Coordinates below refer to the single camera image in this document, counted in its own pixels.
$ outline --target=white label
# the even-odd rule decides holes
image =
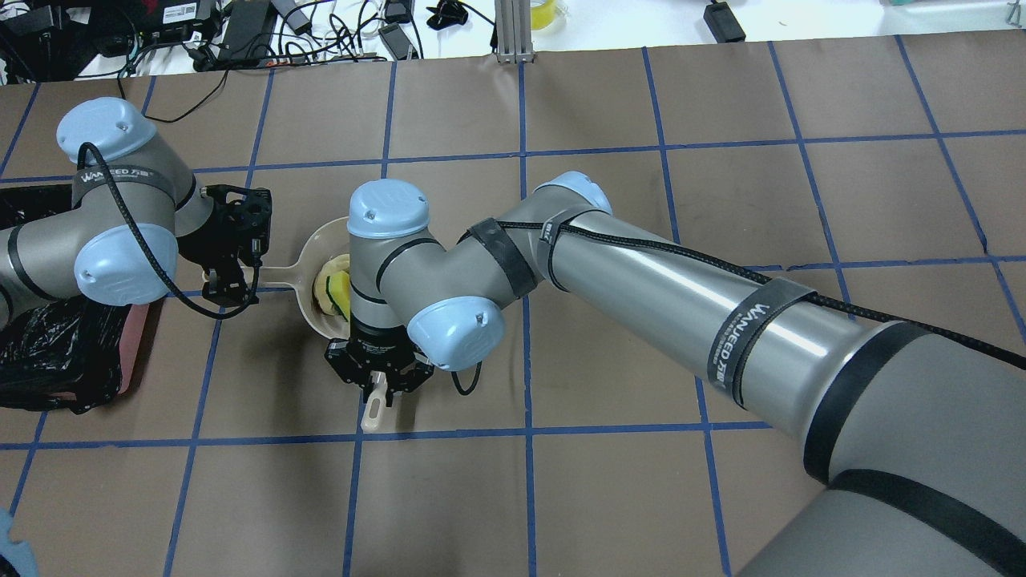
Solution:
[[[191,21],[196,17],[196,2],[164,8],[164,24]]]

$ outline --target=light blue cap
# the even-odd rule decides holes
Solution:
[[[405,181],[370,181],[349,201],[349,234],[360,238],[399,238],[428,228],[429,221],[428,199]]]
[[[167,276],[174,278],[179,242],[166,228],[139,225],[143,238]],[[105,305],[145,305],[167,294],[167,286],[153,271],[128,225],[92,237],[75,258],[75,281],[87,298]]]
[[[592,206],[598,208],[606,215],[613,214],[613,205],[609,204],[609,199],[605,197],[605,193],[602,192],[602,189],[597,184],[591,182],[591,179],[583,172],[578,172],[577,170],[563,172],[555,179],[552,179],[551,181],[536,188],[535,192],[538,192],[538,189],[546,186],[561,186],[565,189],[573,190],[584,197],[584,199],[587,200]]]
[[[156,133],[157,125],[131,103],[103,97],[76,106],[61,119],[57,145],[72,162],[78,162],[78,149],[89,142],[110,162],[135,152]]]
[[[39,577],[39,567],[32,548],[25,541],[13,543],[10,540],[11,525],[14,520],[7,514],[7,509],[0,507],[0,555],[2,555],[14,571],[22,577]]]
[[[432,364],[444,371],[463,371],[484,360],[499,346],[506,321],[488,299],[456,297],[417,313],[406,332]]]

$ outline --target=robotic arm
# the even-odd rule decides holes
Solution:
[[[382,375],[391,401],[432,364],[480,362],[500,310],[546,279],[798,439],[828,490],[744,575],[1026,575],[1026,380],[994,356],[1022,357],[910,321],[852,322],[806,287],[617,220],[577,172],[448,252],[428,220],[408,183],[353,195],[351,336],[325,356],[365,396]]]
[[[0,231],[3,324],[79,294],[117,306],[167,294],[126,224],[129,215],[168,277],[181,254],[207,272],[205,298],[222,306],[244,304],[247,286],[238,261],[259,266],[267,252],[268,191],[202,188],[153,122],[120,99],[75,107],[57,127],[57,143],[80,163],[72,184],[74,209]],[[84,143],[92,143],[105,162],[86,154]],[[109,190],[108,162],[128,215]],[[243,198],[229,201],[232,193]]]

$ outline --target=yellow tape roll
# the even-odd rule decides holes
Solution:
[[[530,29],[542,30],[556,20],[556,0],[530,0]]]

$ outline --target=trash bag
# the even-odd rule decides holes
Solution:
[[[0,230],[70,210],[71,185],[0,190]],[[121,387],[119,345],[131,307],[75,297],[0,331],[0,407],[82,414]]]

